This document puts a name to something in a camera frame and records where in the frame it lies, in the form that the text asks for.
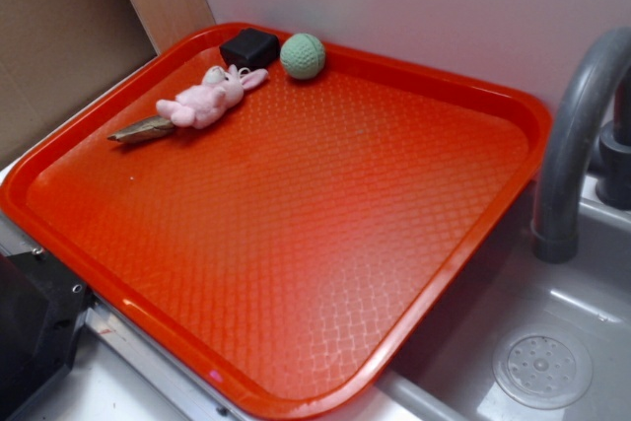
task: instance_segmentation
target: pink mark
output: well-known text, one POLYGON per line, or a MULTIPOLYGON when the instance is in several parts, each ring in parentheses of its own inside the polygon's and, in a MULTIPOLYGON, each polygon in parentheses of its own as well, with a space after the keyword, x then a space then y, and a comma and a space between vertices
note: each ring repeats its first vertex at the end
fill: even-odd
POLYGON ((222 384, 224 382, 224 378, 216 370, 211 370, 208 375, 210 376, 211 379, 219 382, 220 384, 222 384))

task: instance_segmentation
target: gray faucet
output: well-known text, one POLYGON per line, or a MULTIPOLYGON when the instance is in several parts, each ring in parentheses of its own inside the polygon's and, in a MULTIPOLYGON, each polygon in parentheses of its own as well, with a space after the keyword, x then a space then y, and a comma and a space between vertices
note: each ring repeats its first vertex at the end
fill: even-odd
POLYGON ((578 251, 581 189, 612 99, 613 120, 599 137, 605 170, 596 194, 631 209, 631 28, 607 32, 592 45, 561 100, 534 198, 532 249, 540 260, 567 261, 578 251))

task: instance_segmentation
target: tray rim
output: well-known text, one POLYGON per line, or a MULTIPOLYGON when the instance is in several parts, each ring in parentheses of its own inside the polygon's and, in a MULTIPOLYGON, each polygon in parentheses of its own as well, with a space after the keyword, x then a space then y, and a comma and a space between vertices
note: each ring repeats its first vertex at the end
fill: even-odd
MULTIPOLYGON (((57 235, 54 229, 50 228, 35 212, 28 208, 26 198, 30 183, 68 150, 92 133, 93 129, 86 124, 103 123, 112 118, 124 109, 125 101, 138 97, 137 95, 142 94, 145 87, 154 84, 156 79, 176 70, 179 65, 202 49, 217 46, 245 28, 264 30, 278 35, 281 40, 289 36, 289 34, 253 24, 230 23, 204 29, 185 37, 27 152, 8 172, 0 187, 0 208, 20 228, 34 237, 41 245, 50 249, 62 261, 73 262, 72 267, 75 271, 80 274, 88 273, 86 280, 88 284, 91 284, 93 278, 89 274, 90 262, 94 259, 80 248, 65 243, 63 236, 57 235), (117 104, 117 107, 111 106, 112 103, 117 104)), ((226 395, 236 405, 256 416, 274 419, 310 417, 329 411, 357 395, 381 372, 386 366, 386 362, 409 334, 410 330, 405 327, 419 323, 422 315, 431 308, 449 286, 449 282, 463 268, 468 257, 481 245, 495 223, 499 221, 510 204, 526 187, 540 165, 546 137, 551 126, 550 114, 543 103, 524 92, 328 42, 324 42, 324 45, 327 50, 327 67, 330 68, 345 71, 370 65, 374 68, 373 75, 375 77, 369 79, 384 84, 392 85, 392 81, 402 83, 405 80, 405 75, 408 77, 412 75, 415 78, 422 77, 425 83, 440 85, 444 94, 455 95, 456 102, 458 102, 457 95, 462 95, 463 91, 466 91, 468 95, 484 98, 486 100, 485 108, 488 110, 480 110, 479 107, 468 108, 485 111, 514 123, 524 132, 528 140, 529 151, 526 159, 522 161, 516 172, 506 181, 484 211, 484 219, 478 219, 466 232, 462 241, 428 281, 410 307, 397 320, 395 326, 390 329, 374 352, 359 370, 339 388, 314 398, 285 399, 266 392, 245 374, 233 374, 234 376, 230 380, 231 387, 227 388, 225 385, 227 380, 221 383, 209 375, 212 370, 200 373, 201 371, 193 368, 208 365, 206 357, 202 357, 200 354, 200 352, 207 353, 208 347, 201 343, 195 346, 188 340, 184 347, 174 352, 185 365, 191 367, 202 379, 226 395), (514 106, 506 107, 506 102, 514 106)), ((454 98, 451 99, 448 102, 453 104, 454 98)), ((147 317, 142 308, 144 305, 152 306, 151 302, 134 290, 122 291, 115 275, 108 275, 105 281, 100 279, 99 287, 101 296, 105 297, 107 301, 137 323, 159 343, 173 347, 170 341, 177 339, 181 344, 181 327, 169 324, 167 315, 164 315, 162 320, 160 317, 155 317, 156 313, 159 312, 155 307, 153 307, 154 316, 147 317)), ((232 366, 227 361, 223 361, 218 354, 215 353, 215 355, 214 358, 218 359, 214 361, 216 362, 215 365, 218 369, 222 369, 222 376, 226 379, 226 374, 231 372, 232 366), (228 370, 221 367, 222 361, 229 365, 228 370)))

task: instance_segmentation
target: black sponge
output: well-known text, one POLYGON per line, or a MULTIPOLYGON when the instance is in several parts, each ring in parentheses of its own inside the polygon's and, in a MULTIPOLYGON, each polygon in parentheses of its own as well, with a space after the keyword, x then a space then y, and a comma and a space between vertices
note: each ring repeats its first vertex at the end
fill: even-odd
POLYGON ((227 65, 238 68, 267 67, 280 54, 278 36, 257 29, 244 29, 237 36, 219 46, 227 65))

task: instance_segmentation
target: cardboard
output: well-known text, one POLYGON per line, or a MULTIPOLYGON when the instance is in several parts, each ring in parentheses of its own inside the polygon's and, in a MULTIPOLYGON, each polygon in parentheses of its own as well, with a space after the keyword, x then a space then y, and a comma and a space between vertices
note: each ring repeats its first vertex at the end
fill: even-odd
POLYGON ((145 64, 129 0, 0 0, 0 167, 145 64))

